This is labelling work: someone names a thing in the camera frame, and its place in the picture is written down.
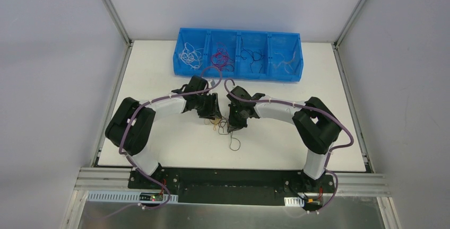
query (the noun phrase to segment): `vertical metal post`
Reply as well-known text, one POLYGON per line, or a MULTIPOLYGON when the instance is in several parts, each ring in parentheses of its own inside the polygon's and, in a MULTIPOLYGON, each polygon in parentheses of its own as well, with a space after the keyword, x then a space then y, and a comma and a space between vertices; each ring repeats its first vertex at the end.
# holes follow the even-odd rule
POLYGON ((361 9, 364 7, 366 2, 367 2, 367 0, 359 0, 358 3, 356 4, 356 6, 354 7, 353 12, 351 13, 349 19, 345 23, 344 28, 342 29, 336 42, 334 43, 336 45, 337 49, 339 49, 339 46, 341 45, 342 40, 345 38, 345 36, 349 32, 350 28, 353 26, 353 24, 356 20, 356 17, 361 12, 361 9))
POLYGON ((119 18, 119 15, 117 14, 116 9, 114 8, 114 5, 111 0, 102 0, 106 10, 108 10, 109 15, 111 16, 112 21, 114 22, 114 25, 116 25, 117 30, 122 35, 122 38, 124 39, 127 46, 130 46, 131 39, 129 38, 128 33, 125 30, 125 27, 122 23, 122 21, 119 18))

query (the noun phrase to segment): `tangled wire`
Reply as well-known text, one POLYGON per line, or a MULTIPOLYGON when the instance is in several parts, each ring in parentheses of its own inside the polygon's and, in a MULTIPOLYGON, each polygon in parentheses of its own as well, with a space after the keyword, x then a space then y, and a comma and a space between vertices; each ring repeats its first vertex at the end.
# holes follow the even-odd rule
POLYGON ((211 56, 211 64, 217 67, 220 71, 233 72, 235 70, 235 61, 230 58, 227 46, 223 43, 217 43, 217 52, 211 56))
POLYGON ((184 44, 184 49, 178 54, 178 58, 186 65, 190 66, 191 69, 198 70, 202 66, 202 53, 201 49, 195 49, 190 43, 186 42, 184 44))

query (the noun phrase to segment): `red wire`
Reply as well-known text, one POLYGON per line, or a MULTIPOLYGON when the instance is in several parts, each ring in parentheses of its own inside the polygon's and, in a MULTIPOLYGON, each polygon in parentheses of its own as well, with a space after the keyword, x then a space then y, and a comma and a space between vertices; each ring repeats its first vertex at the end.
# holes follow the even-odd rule
POLYGON ((227 67, 232 66, 234 71, 234 66, 231 63, 234 63, 234 61, 232 61, 230 55, 228 54, 227 46, 221 42, 218 42, 217 52, 211 56, 211 64, 217 67, 220 71, 230 70, 227 69, 227 67))
MULTIPOLYGON (((166 179, 162 179, 161 182, 164 186, 166 185, 166 179)), ((161 192, 159 192, 159 195, 162 195, 164 193, 164 188, 161 188, 161 192)))

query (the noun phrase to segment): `aluminum frame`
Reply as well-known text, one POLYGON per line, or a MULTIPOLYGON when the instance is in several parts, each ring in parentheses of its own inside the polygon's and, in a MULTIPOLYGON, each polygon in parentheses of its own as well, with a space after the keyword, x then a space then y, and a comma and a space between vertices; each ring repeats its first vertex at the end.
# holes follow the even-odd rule
POLYGON ((95 149, 92 153, 92 159, 91 159, 91 166, 95 166, 95 163, 97 161, 97 158, 100 156, 101 148, 103 147, 103 143, 105 141, 105 135, 104 132, 106 131, 106 127, 108 126, 108 122, 113 116, 114 106, 116 105, 117 97, 119 96, 120 86, 122 84, 122 80, 124 79, 126 66, 129 61, 129 57, 131 55, 131 50, 133 49, 133 43, 129 45, 125 52, 124 60, 122 62, 122 65, 120 66, 119 71, 116 73, 115 81, 114 81, 114 87, 111 91, 111 96, 109 98, 109 103, 106 106, 105 114, 102 118, 102 127, 100 128, 100 131, 97 133, 96 142, 95 142, 95 149))
MULTIPOLYGON (((78 228, 89 191, 99 193, 160 191, 159 189, 128 189, 131 170, 131 168, 81 168, 61 228, 78 228)), ((336 196, 377 197, 385 227, 401 229, 386 176, 376 173, 336 173, 336 175, 339 178, 336 196)))
POLYGON ((124 24, 120 20, 119 14, 117 13, 116 8, 113 5, 113 2, 111 0, 102 0, 102 1, 120 35, 122 35, 122 38, 124 39, 127 46, 130 46, 131 39, 129 38, 129 35, 125 30, 124 24))

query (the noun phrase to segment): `purple wire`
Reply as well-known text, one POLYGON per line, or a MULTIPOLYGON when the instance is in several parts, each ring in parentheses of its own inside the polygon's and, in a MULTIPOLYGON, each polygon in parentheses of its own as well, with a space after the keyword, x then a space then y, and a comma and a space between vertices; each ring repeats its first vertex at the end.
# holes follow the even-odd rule
MULTIPOLYGON (((216 70, 219 72, 219 75, 220 75, 219 81, 218 81, 217 83, 215 83, 212 87, 207 88, 207 89, 204 89, 204 90, 200 90, 200 91, 194 91, 194 92, 188 92, 188 93, 182 93, 182 94, 175 94, 175 95, 172 95, 171 97, 172 97, 172 98, 177 98, 177 97, 185 96, 185 95, 195 95, 195 94, 200 94, 200 93, 206 93, 206 92, 209 92, 210 90, 214 89, 215 87, 217 87, 217 86, 219 85, 219 83, 222 81, 222 72, 221 72, 217 67, 215 67, 215 66, 209 66, 209 67, 204 68, 203 71, 202 71, 202 73, 200 74, 200 77, 202 77, 203 74, 205 73, 205 71, 208 70, 208 69, 210 69, 210 68, 216 69, 216 70)), ((142 105, 140 105, 139 107, 137 107, 137 109, 134 111, 133 115, 132 115, 131 118, 129 119, 128 125, 127 125, 126 128, 125 128, 124 135, 122 136, 122 139, 121 139, 120 145, 119 145, 119 154, 124 154, 124 155, 126 155, 127 160, 128 160, 129 163, 132 165, 132 167, 135 167, 136 170, 137 170, 140 174, 142 174, 146 179, 148 179, 148 180, 150 180, 150 181, 152 181, 152 182, 154 182, 154 183, 160 185, 160 186, 167 192, 168 198, 167 198, 167 200, 166 200, 165 202, 161 203, 161 204, 158 205, 158 206, 147 207, 147 209, 158 209, 158 208, 162 208, 164 205, 166 205, 166 204, 170 201, 170 198, 171 198, 170 191, 169 191, 169 189, 167 189, 166 186, 164 186, 164 184, 162 184, 161 182, 155 180, 154 178, 150 177, 150 176, 147 175, 145 172, 143 172, 141 169, 139 169, 139 167, 137 166, 137 164, 133 162, 133 160, 128 156, 128 154, 126 153, 126 151, 123 150, 123 148, 124 148, 126 136, 128 135, 128 132, 129 132, 129 130, 130 130, 130 128, 131 128, 131 124, 133 123, 134 119, 136 119, 137 114, 139 113, 139 111, 140 111, 142 108, 144 108, 145 106, 149 105, 150 103, 156 103, 156 102, 159 102, 159 101, 162 101, 162 100, 165 100, 165 99, 170 99, 171 97, 170 97, 170 96, 162 96, 162 97, 160 97, 160 98, 153 99, 151 102, 150 102, 150 101, 149 101, 149 102, 145 102, 145 103, 143 103, 142 105)))
MULTIPOLYGON (((242 99, 242 98, 240 98, 240 97, 238 97, 238 96, 235 96, 234 94, 232 94, 232 93, 230 92, 230 90, 227 88, 227 81, 231 81, 231 82, 233 82, 233 85, 235 85, 234 80, 233 80, 232 78, 227 78, 227 79, 225 79, 225 82, 223 83, 223 85, 225 86, 225 90, 227 91, 227 93, 228 93, 230 96, 232 96, 233 98, 237 99, 238 101, 247 102, 247 103, 271 103, 271 102, 272 102, 272 103, 280 103, 280 104, 286 104, 286 105, 293 105, 291 102, 282 101, 282 100, 272 100, 272 99, 271 99, 271 100, 269 101, 269 100, 246 100, 246 99, 242 99)), ((319 211, 319 210, 322 210, 323 208, 325 208, 325 206, 327 206, 327 205, 334 199, 334 196, 336 196, 336 193, 337 193, 337 191, 338 191, 338 176, 336 175, 336 173, 334 173, 334 172, 329 171, 329 170, 326 169, 326 166, 328 165, 328 162, 329 162, 329 160, 330 160, 331 151, 333 151, 333 150, 335 150, 335 149, 337 149, 337 148, 346 148, 346 147, 352 146, 353 143, 354 143, 354 139, 353 139, 353 136, 351 135, 350 131, 349 131, 342 123, 340 123, 335 117, 333 117, 331 114, 329 114, 328 112, 326 112, 326 111, 324 111, 324 110, 321 110, 321 109, 318 109, 318 108, 309 107, 309 106, 305 106, 305 105, 301 105, 301 104, 294 104, 294 106, 295 106, 295 107, 299 107, 299 108, 303 108, 303 109, 307 109, 307 110, 311 110, 311 111, 316 111, 316 112, 319 112, 319 113, 321 113, 321 114, 327 116, 327 117, 328 117, 329 119, 331 119, 334 123, 336 123, 340 128, 342 128, 342 130, 344 130, 344 132, 345 132, 345 133, 349 136, 349 138, 350 138, 350 142, 349 142, 348 144, 344 144, 344 145, 339 145, 339 146, 336 146, 336 147, 332 147, 332 148, 330 148, 330 149, 328 150, 328 155, 327 155, 327 157, 326 157, 325 165, 324 165, 324 167, 325 167, 325 172, 327 172, 327 173, 329 173, 329 174, 331 174, 331 175, 334 176, 334 178, 335 178, 335 180, 336 180, 336 186, 335 186, 335 188, 334 188, 333 194, 331 195, 331 198, 324 204, 324 206, 322 206, 322 208, 320 208, 320 209, 317 210, 317 211, 319 211)))
MULTIPOLYGON (((232 93, 230 92, 230 90, 227 88, 227 81, 231 81, 231 82, 233 82, 233 85, 235 85, 234 80, 233 80, 232 78, 227 78, 227 79, 225 79, 224 86, 225 86, 225 90, 228 92, 228 94, 229 94, 230 96, 232 96, 233 98, 239 100, 239 101, 247 102, 247 103, 280 103, 280 104, 286 104, 286 105, 293 105, 292 102, 282 101, 282 100, 275 100, 275 99, 274 99, 274 100, 271 99, 270 101, 269 101, 269 100, 246 100, 246 99, 242 99, 242 98, 240 98, 240 97, 238 97, 238 96, 235 96, 234 94, 232 94, 232 93)), ((333 150, 335 150, 335 149, 337 149, 337 148, 346 148, 346 147, 350 147, 350 146, 353 145, 354 139, 353 139, 353 136, 351 135, 350 131, 349 131, 342 123, 340 123, 339 120, 337 120, 336 118, 334 118, 334 117, 333 117, 331 114, 329 114, 328 112, 326 112, 326 111, 324 111, 324 110, 321 110, 321 109, 318 109, 318 108, 314 108, 314 107, 302 105, 302 104, 294 104, 294 106, 295 106, 295 107, 299 107, 299 108, 303 108, 303 109, 307 109, 307 110, 311 110, 311 111, 316 111, 316 112, 319 112, 319 113, 321 113, 321 114, 327 116, 327 117, 328 117, 329 119, 331 119, 334 123, 336 123, 340 128, 342 128, 342 130, 344 130, 344 132, 345 132, 345 133, 349 136, 349 138, 350 138, 350 142, 349 142, 348 144, 345 144, 345 145, 339 145, 339 146, 336 146, 336 147, 331 147, 331 148, 328 150, 328 155, 327 155, 327 158, 326 158, 326 160, 325 160, 325 166, 324 166, 324 167, 326 167, 326 166, 328 165, 328 161, 330 160, 331 151, 333 151, 333 150)))
POLYGON ((83 215, 86 216, 86 217, 87 217, 88 219, 90 219, 90 220, 103 220, 103 219, 106 219, 106 218, 108 218, 108 217, 114 216, 114 215, 116 215, 117 213, 120 213, 120 212, 122 212, 122 211, 124 211, 124 210, 130 208, 131 206, 138 206, 138 204, 128 204, 128 205, 126 205, 126 206, 124 206, 124 207, 122 207, 122 208, 116 210, 115 212, 112 212, 112 213, 110 213, 110 214, 108 214, 108 215, 106 215, 106 216, 103 216, 103 217, 91 217, 91 216, 89 216, 86 212, 83 212, 83 215))

